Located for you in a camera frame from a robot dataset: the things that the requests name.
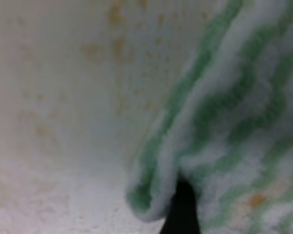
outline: cloth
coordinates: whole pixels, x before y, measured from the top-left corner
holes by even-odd
[[[222,2],[126,200],[141,220],[160,219],[182,178],[203,234],[293,234],[293,0]]]

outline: towel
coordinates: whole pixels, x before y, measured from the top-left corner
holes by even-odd
[[[221,0],[132,167],[126,200],[167,214],[177,181],[203,234],[293,234],[293,0]]]

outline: orange stain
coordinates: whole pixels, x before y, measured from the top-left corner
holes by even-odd
[[[154,57],[154,54],[153,54],[151,51],[147,51],[146,56],[147,56],[149,59],[152,59],[152,58]]]
[[[172,14],[172,17],[175,18],[175,19],[178,19],[179,15],[178,15],[177,12],[175,12],[175,13]]]
[[[141,29],[142,27],[143,27],[143,22],[142,22],[142,21],[136,23],[136,25],[135,25],[135,28],[136,28],[136,29]]]
[[[152,111],[154,109],[154,105],[152,103],[152,101],[148,101],[146,104],[145,104],[145,110],[146,111]]]
[[[38,102],[43,102],[43,100],[44,100],[44,96],[43,96],[43,94],[38,94],[38,95],[37,95],[37,101],[38,101]]]
[[[114,2],[110,9],[108,10],[107,17],[108,21],[112,26],[121,26],[125,23],[125,18],[122,15],[122,7],[123,2],[122,1],[116,1]]]
[[[134,52],[131,51],[127,56],[124,55],[126,37],[119,37],[112,41],[112,49],[115,60],[118,64],[130,63],[134,61]]]
[[[163,26],[164,20],[165,20],[165,15],[159,14],[158,19],[157,19],[157,23],[160,28]]]
[[[208,19],[208,14],[206,12],[202,12],[201,13],[201,16],[204,20],[207,20]]]
[[[254,195],[249,200],[249,205],[252,207],[252,209],[257,208],[261,204],[263,204],[267,198],[263,195]]]
[[[139,5],[144,10],[147,10],[147,0],[139,0]]]
[[[80,47],[81,52],[88,60],[100,62],[103,60],[103,47],[95,43],[83,44]]]
[[[161,45],[163,43],[163,40],[161,39],[161,38],[157,38],[156,40],[155,40],[155,44],[156,45]]]

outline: dirty surface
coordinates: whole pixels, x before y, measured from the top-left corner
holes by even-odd
[[[0,0],[0,234],[158,230],[124,171],[214,2]]]

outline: green and white towel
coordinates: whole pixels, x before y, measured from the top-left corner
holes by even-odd
[[[195,188],[203,234],[293,234],[293,0],[227,0],[134,163],[126,199]]]

